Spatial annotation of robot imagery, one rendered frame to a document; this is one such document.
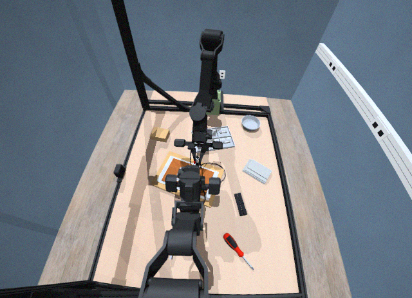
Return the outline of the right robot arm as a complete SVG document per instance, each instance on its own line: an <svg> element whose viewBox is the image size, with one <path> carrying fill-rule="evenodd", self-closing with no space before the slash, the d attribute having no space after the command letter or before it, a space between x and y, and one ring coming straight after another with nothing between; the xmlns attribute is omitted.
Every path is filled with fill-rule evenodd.
<svg viewBox="0 0 412 298"><path fill-rule="evenodd" d="M208 268L196 248L196 232L203 231L200 167L186 165L178 169L178 178L181 201L172 207L173 228L165 231L162 247L146 265L138 298L209 298ZM168 256L192 256L203 281L154 277Z"/></svg>

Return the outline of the red and black screwdriver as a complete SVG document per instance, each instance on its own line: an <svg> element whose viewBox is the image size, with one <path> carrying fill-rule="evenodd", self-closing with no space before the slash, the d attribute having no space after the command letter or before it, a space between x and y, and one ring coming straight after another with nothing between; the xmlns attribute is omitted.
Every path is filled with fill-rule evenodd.
<svg viewBox="0 0 412 298"><path fill-rule="evenodd" d="M229 233L225 233L223 235L224 240L226 241L226 243L238 253L239 257L243 257L243 259L248 263L248 265L252 267L252 265L246 260L246 258L244 257L244 253L239 249L238 244L236 243L236 241L234 240L234 238L229 234Z"/></svg>

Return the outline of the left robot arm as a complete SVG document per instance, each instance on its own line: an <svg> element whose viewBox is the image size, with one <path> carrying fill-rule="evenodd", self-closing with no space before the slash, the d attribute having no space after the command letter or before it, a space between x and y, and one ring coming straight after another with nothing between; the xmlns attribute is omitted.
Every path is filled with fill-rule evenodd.
<svg viewBox="0 0 412 298"><path fill-rule="evenodd" d="M192 108L189 111L189 116L193 121L192 126L207 127L206 112L211 112L214 109L214 102L212 100L218 99L217 91L220 90L220 85L222 85L222 82L220 79L220 74L218 72L216 74L216 70L218 54L222 51L224 36L225 34L223 34L223 31L221 30L205 29L204 32L201 32L200 49L202 50L200 57L200 90L192 103ZM203 131L199 131L197 127L194 128L192 133L193 141L206 142L207 139L212 139L212 130L203 128Z"/></svg>

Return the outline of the grey round shallow dish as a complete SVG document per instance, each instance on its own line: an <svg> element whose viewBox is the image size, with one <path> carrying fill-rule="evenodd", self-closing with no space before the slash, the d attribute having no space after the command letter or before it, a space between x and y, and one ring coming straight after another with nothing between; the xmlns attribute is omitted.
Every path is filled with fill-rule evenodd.
<svg viewBox="0 0 412 298"><path fill-rule="evenodd" d="M261 125L259 119L252 115L244 116L241 122L243 124L243 128L247 131L255 131Z"/></svg>

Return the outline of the tan rectangular block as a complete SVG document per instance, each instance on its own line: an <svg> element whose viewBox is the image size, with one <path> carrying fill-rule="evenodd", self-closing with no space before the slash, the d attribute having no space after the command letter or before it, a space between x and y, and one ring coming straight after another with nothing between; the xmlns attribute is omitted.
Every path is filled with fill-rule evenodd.
<svg viewBox="0 0 412 298"><path fill-rule="evenodd" d="M169 129L154 127L150 134L150 137L152 140L166 142L169 137L169 134L170 134Z"/></svg>

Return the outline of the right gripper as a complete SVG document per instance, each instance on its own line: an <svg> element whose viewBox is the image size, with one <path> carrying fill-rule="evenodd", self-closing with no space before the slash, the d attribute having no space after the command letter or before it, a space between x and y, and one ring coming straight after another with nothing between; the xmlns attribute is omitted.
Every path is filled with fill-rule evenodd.
<svg viewBox="0 0 412 298"><path fill-rule="evenodd" d="M219 177L209 178L209 184L205 183L205 177L201 176L201 186L200 186L200 195L201 191L208 191L208 194L218 195L220 193L221 179ZM177 192L177 187L180 187L180 182L177 182L177 175L168 174L165 177L165 189L167 192Z"/></svg>

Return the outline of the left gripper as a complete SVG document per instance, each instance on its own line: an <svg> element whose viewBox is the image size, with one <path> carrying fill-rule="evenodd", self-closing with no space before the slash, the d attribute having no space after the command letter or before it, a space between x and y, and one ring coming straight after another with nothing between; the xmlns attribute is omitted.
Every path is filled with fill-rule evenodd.
<svg viewBox="0 0 412 298"><path fill-rule="evenodd" d="M203 128L207 128L205 126L193 126L192 127L192 132L194 131L194 128L197 127L199 131L203 131ZM184 144L183 144L184 143ZM196 144L197 143L197 144ZM201 144L202 143L202 144ZM205 145L208 144L208 145ZM177 145L182 145L182 146L177 146ZM193 141L192 142L186 142L185 139L175 139L174 140L174 146L175 147L185 147L188 146L188 150L194 149L194 153L195 153L195 163L196 163L196 147L202 147L201 148L201 153L200 153L200 162L202 160L203 155L205 154L206 151L209 150L210 147L212 147L213 149L220 149L223 148L223 142L219 142L219 141L213 141L212 143L207 143L207 142L202 142L202 141ZM215 148L214 148L214 147Z"/></svg>

